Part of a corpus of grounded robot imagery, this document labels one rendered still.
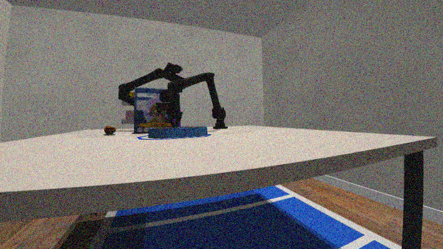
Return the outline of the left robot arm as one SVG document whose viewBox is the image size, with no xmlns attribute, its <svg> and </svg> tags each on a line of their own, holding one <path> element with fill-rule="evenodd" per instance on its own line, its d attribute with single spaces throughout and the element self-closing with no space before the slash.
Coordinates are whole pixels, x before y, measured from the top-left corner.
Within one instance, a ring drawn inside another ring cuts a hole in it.
<svg viewBox="0 0 443 249">
<path fill-rule="evenodd" d="M 227 129 L 225 127 L 224 120 L 226 117 L 226 112 L 223 107 L 221 107 L 217 91 L 214 83 L 214 73 L 208 72 L 201 75 L 189 77 L 180 81 L 172 81 L 168 83 L 168 90 L 161 90 L 160 101 L 168 103 L 156 103 L 156 111 L 161 113 L 167 109 L 167 112 L 176 112 L 176 103 L 180 103 L 180 95 L 177 93 L 182 92 L 182 90 L 191 85 L 206 81 L 208 85 L 208 90 L 210 92 L 210 97 L 213 103 L 212 116 L 217 119 L 215 127 L 213 129 Z M 179 83 L 181 82 L 181 83 Z M 167 106 L 166 106 L 167 105 Z"/>
</svg>

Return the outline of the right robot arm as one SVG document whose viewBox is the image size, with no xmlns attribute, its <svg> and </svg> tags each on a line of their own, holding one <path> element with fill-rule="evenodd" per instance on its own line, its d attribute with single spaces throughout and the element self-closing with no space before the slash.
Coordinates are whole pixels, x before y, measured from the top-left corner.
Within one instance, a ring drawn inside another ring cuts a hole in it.
<svg viewBox="0 0 443 249">
<path fill-rule="evenodd" d="M 134 106 L 134 98 L 129 96 L 130 91 L 134 90 L 135 87 L 139 87 L 141 85 L 144 85 L 148 82 L 154 81 L 159 78 L 165 78 L 169 80 L 168 78 L 173 78 L 176 73 L 178 74 L 183 69 L 181 66 L 173 65 L 171 63 L 168 63 L 165 69 L 155 69 L 153 72 L 147 74 L 146 76 L 140 77 L 132 82 L 128 82 L 126 84 L 119 85 L 119 99 L 126 101 L 130 105 Z M 171 72 L 171 73 L 169 73 Z"/>
</svg>

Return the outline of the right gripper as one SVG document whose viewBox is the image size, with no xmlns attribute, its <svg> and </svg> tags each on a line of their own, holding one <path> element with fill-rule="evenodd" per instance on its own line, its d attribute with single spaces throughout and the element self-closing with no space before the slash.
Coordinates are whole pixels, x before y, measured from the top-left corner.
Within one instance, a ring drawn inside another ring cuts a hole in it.
<svg viewBox="0 0 443 249">
<path fill-rule="evenodd" d="M 177 81 L 177 80 L 184 79 L 184 78 L 183 78 L 183 77 L 180 77 L 180 76 L 178 76 L 178 75 L 174 75 L 173 78 L 169 77 L 168 79 L 169 79 L 170 81 Z"/>
</svg>

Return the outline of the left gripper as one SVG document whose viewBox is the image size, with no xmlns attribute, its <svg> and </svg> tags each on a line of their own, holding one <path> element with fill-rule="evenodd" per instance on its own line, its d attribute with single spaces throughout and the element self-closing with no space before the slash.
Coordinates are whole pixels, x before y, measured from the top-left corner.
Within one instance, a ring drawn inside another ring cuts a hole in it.
<svg viewBox="0 0 443 249">
<path fill-rule="evenodd" d="M 176 103 L 176 112 L 167 112 L 167 114 L 172 127 L 178 127 L 178 124 L 182 118 L 179 117 L 182 116 L 182 112 L 180 112 L 180 103 Z M 173 122 L 173 119 L 177 119 L 175 124 Z"/>
</svg>

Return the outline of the purple dry dog food bag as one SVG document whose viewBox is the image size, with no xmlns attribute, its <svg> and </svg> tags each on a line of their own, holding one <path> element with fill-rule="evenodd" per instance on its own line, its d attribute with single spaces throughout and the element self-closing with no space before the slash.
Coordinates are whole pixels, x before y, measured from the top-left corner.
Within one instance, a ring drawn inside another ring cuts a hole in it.
<svg viewBox="0 0 443 249">
<path fill-rule="evenodd" d="M 134 91 L 134 133 L 148 134 L 148 128 L 172 127 L 167 109 L 161 113 L 156 111 L 156 103 L 161 102 L 161 90 L 156 88 L 135 87 Z"/>
</svg>

